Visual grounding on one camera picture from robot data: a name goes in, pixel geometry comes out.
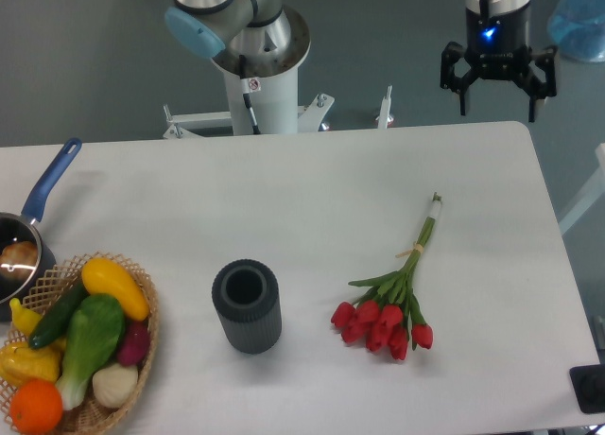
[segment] yellow squash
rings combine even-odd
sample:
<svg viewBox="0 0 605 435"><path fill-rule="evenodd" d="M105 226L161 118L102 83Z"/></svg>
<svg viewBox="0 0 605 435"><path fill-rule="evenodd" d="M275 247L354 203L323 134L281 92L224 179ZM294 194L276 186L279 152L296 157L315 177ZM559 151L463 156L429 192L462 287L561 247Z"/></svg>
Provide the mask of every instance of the yellow squash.
<svg viewBox="0 0 605 435"><path fill-rule="evenodd" d="M51 347L32 350L27 342L13 342L0 349L0 376L21 388L34 378L55 383L59 379L61 353Z"/></svg>
<svg viewBox="0 0 605 435"><path fill-rule="evenodd" d="M142 322L149 315L143 291L124 267L109 258L95 257L86 262L82 267L82 283L91 295L112 295L130 319Z"/></svg>
<svg viewBox="0 0 605 435"><path fill-rule="evenodd" d="M40 322L42 315L40 315L38 312L34 312L31 309L23 307L17 298L12 298L9 304L10 311L12 312L12 324L14 324L15 328L17 328L27 337L31 336L34 328ZM64 352L66 343L67 341L65 336L61 336L52 343L52 346L58 348L61 352Z"/></svg>

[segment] ribbed rubber cylinder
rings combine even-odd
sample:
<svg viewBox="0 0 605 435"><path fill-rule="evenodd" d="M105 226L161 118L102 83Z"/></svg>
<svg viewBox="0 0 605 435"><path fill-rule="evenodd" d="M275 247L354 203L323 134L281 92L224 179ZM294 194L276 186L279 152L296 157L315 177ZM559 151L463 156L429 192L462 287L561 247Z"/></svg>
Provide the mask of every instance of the ribbed rubber cylinder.
<svg viewBox="0 0 605 435"><path fill-rule="evenodd" d="M212 300L227 340L240 352L263 353L282 334L277 279L260 262L237 260L223 268L213 283Z"/></svg>

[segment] blue light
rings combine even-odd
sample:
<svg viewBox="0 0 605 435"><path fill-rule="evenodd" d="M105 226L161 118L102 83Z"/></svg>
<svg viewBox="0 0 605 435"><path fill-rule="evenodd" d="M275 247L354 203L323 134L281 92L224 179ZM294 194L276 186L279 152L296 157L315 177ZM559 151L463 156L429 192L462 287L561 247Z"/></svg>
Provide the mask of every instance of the blue light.
<svg viewBox="0 0 605 435"><path fill-rule="evenodd" d="M493 38L493 34L495 33L495 26L492 28L488 28L481 32L481 36L485 39L485 41L491 41Z"/></svg>

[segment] metal pot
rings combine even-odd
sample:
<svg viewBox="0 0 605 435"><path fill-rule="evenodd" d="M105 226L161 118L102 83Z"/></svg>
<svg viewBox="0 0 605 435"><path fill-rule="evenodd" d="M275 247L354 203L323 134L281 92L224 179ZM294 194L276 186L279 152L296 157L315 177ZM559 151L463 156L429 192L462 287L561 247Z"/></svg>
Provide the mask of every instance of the metal pot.
<svg viewBox="0 0 605 435"><path fill-rule="evenodd" d="M63 145L31 190L20 216L0 213L0 322L11 318L9 301L23 299L36 280L57 263L34 224L42 220L48 194L81 147L76 138Z"/></svg>

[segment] blue pan handle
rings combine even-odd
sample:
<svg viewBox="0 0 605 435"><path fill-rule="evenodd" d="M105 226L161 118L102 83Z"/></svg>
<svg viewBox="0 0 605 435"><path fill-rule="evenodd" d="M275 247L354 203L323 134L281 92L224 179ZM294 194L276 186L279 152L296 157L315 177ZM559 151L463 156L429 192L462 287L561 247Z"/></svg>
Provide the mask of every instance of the blue pan handle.
<svg viewBox="0 0 605 435"><path fill-rule="evenodd" d="M72 163L80 148L82 148L82 142L77 138L72 138L65 142L59 154L50 163L29 193L26 204L23 210L21 210L23 216L35 219L38 222L42 220L48 194L50 194L51 189L55 186L65 169Z"/></svg>

